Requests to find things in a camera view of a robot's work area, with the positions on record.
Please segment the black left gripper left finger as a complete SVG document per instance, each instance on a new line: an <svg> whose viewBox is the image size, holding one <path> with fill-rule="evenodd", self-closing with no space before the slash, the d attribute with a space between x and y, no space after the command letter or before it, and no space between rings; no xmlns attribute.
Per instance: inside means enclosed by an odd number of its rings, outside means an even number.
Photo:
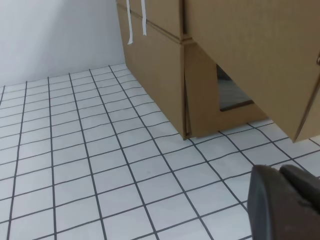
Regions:
<svg viewBox="0 0 320 240"><path fill-rule="evenodd" d="M275 169L252 168L247 212L254 240L318 240L320 213Z"/></svg>

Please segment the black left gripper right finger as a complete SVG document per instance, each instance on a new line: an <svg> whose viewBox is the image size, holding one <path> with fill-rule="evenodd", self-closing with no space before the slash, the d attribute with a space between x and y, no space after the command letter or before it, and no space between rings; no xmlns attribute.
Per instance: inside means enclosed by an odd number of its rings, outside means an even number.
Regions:
<svg viewBox="0 0 320 240"><path fill-rule="evenodd" d="M312 208L320 213L320 180L294 165L285 164L279 172Z"/></svg>

